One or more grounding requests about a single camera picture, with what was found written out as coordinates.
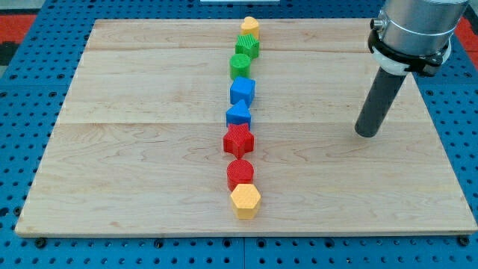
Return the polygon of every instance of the blue triangle block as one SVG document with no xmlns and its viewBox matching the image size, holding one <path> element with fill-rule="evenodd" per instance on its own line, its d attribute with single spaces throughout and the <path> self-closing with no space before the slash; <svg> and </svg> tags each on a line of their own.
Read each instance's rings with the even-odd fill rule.
<svg viewBox="0 0 478 269">
<path fill-rule="evenodd" d="M 249 113 L 249 108 L 246 105 L 246 102 L 242 99 L 233 105 L 226 112 L 226 125 L 229 123 L 232 124 L 249 124 L 249 130 L 251 129 L 251 113 Z"/>
<path fill-rule="evenodd" d="M 247 107 L 250 107 L 255 96 L 255 81 L 250 78 L 236 77 L 231 86 L 230 96 L 231 104 L 235 105 L 243 99 Z"/>
</svg>

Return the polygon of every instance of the wood grain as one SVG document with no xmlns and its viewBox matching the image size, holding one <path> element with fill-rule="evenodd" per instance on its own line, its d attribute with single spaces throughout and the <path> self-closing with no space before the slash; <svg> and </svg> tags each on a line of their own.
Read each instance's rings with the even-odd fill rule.
<svg viewBox="0 0 478 269">
<path fill-rule="evenodd" d="M 16 225 L 25 237 L 456 235 L 477 230 L 411 76 L 380 133 L 366 19 L 261 21 L 262 194 L 236 220 L 224 153 L 240 20 L 98 20 Z"/>
</svg>

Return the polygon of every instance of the yellow hexagon block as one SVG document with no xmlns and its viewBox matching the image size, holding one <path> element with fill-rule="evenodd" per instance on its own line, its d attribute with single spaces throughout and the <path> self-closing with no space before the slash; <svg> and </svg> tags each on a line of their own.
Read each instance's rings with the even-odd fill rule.
<svg viewBox="0 0 478 269">
<path fill-rule="evenodd" d="M 240 34 L 252 34 L 259 40 L 259 22 L 257 19 L 251 16 L 245 17 L 244 22 L 240 25 Z"/>
<path fill-rule="evenodd" d="M 254 184 L 238 184 L 231 193 L 232 211 L 240 220 L 251 220 L 261 207 L 261 194 Z"/>
</svg>

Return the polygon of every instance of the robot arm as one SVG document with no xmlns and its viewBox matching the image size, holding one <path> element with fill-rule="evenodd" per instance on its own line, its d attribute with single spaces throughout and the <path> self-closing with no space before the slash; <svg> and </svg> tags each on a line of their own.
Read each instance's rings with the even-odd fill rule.
<svg viewBox="0 0 478 269">
<path fill-rule="evenodd" d="M 368 47 L 380 64 L 356 123 L 373 137 L 408 72 L 434 76 L 451 53 L 450 37 L 468 0 L 387 0 L 370 22 Z"/>
</svg>

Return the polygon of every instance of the red surface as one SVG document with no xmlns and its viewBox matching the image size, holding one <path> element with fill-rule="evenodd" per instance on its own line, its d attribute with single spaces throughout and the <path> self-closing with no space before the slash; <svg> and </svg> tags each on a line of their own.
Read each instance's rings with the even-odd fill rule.
<svg viewBox="0 0 478 269">
<path fill-rule="evenodd" d="M 478 36 L 471 30 L 471 24 L 466 18 L 460 20 L 455 34 L 473 61 L 475 68 L 478 69 Z"/>
<path fill-rule="evenodd" d="M 249 132 L 247 123 L 235 125 L 229 123 L 229 130 L 223 137 L 224 151 L 240 159 L 245 153 L 254 150 L 254 135 Z"/>
<path fill-rule="evenodd" d="M 252 184 L 254 167 L 246 160 L 234 160 L 227 167 L 227 186 L 233 191 L 238 184 Z"/>
<path fill-rule="evenodd" d="M 20 44 L 37 15 L 0 15 L 0 43 Z"/>
</svg>

